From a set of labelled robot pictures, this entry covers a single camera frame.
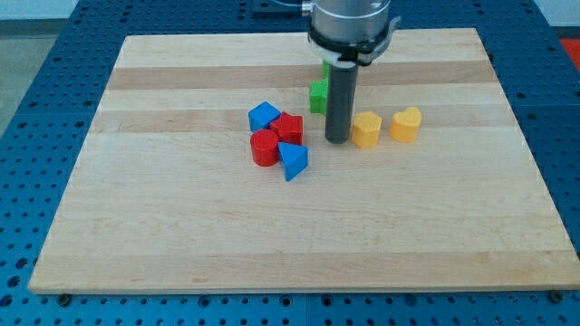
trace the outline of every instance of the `red block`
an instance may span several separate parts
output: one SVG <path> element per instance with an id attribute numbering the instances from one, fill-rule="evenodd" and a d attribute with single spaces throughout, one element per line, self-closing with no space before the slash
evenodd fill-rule
<path id="1" fill-rule="evenodd" d="M 576 69 L 580 71 L 580 39 L 562 39 L 560 42 L 576 65 Z"/>
<path id="2" fill-rule="evenodd" d="M 303 143 L 303 117 L 293 116 L 282 112 L 280 118 L 270 122 L 270 129 L 274 131 L 280 141 L 295 145 Z"/>
<path id="3" fill-rule="evenodd" d="M 260 167 L 273 166 L 278 157 L 278 135 L 270 129 L 260 129 L 250 138 L 252 157 Z"/>

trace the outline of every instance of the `wooden board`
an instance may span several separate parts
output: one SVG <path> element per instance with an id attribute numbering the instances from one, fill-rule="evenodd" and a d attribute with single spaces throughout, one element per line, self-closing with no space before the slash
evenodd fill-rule
<path id="1" fill-rule="evenodd" d="M 567 289 L 580 263 L 473 29 L 361 70 L 376 148 L 324 140 L 304 34 L 131 36 L 29 287 L 37 293 Z M 251 159 L 247 112 L 303 114 L 310 167 Z M 418 140 L 388 136 L 419 106 Z"/>

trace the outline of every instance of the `toy block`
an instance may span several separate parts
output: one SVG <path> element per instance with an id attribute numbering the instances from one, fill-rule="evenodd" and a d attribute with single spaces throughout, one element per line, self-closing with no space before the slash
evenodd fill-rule
<path id="1" fill-rule="evenodd" d="M 379 142 L 382 118 L 374 112 L 361 112 L 354 117 L 351 141 L 361 149 L 368 149 Z"/>
<path id="2" fill-rule="evenodd" d="M 303 143 L 302 116 L 293 116 L 282 112 L 280 118 L 270 122 L 270 129 L 278 135 L 282 142 L 295 145 Z"/>
<path id="3" fill-rule="evenodd" d="M 310 112 L 326 115 L 328 79 L 310 83 Z"/>
<path id="4" fill-rule="evenodd" d="M 247 117 L 250 120 L 250 130 L 256 132 L 260 129 L 267 129 L 270 122 L 278 119 L 280 111 L 268 102 L 262 102 L 253 108 Z"/>
<path id="5" fill-rule="evenodd" d="M 254 162 L 260 167 L 271 167 L 279 160 L 279 138 L 270 129 L 260 129 L 250 137 Z"/>
<path id="6" fill-rule="evenodd" d="M 330 75 L 330 63 L 323 60 L 323 78 L 328 78 Z"/>
<path id="7" fill-rule="evenodd" d="M 389 136 L 397 141 L 413 142 L 417 138 L 420 124 L 421 111 L 418 108 L 409 107 L 392 116 Z"/>
<path id="8" fill-rule="evenodd" d="M 286 181 L 292 180 L 308 167 L 308 147 L 288 143 L 278 143 Z"/>

